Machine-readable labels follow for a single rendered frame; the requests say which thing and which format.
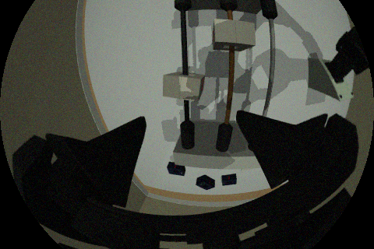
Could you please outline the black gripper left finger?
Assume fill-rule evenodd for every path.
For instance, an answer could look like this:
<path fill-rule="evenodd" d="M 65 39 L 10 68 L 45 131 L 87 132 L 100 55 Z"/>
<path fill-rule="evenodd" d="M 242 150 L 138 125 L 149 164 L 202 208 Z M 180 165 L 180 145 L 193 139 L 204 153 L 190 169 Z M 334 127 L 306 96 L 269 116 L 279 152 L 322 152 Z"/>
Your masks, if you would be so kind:
<path fill-rule="evenodd" d="M 56 158 L 81 168 L 113 205 L 125 208 L 144 134 L 146 118 L 138 116 L 88 141 L 50 133 L 46 139 Z"/>

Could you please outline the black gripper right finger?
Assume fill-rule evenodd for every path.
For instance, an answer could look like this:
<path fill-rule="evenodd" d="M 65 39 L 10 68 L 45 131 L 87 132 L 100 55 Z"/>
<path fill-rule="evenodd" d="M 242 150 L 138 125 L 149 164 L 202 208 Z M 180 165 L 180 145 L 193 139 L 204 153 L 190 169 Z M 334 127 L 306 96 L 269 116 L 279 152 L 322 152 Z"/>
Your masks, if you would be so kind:
<path fill-rule="evenodd" d="M 287 181 L 286 174 L 327 118 L 325 113 L 301 124 L 289 124 L 242 110 L 236 112 L 241 133 L 255 153 L 271 190 Z"/>

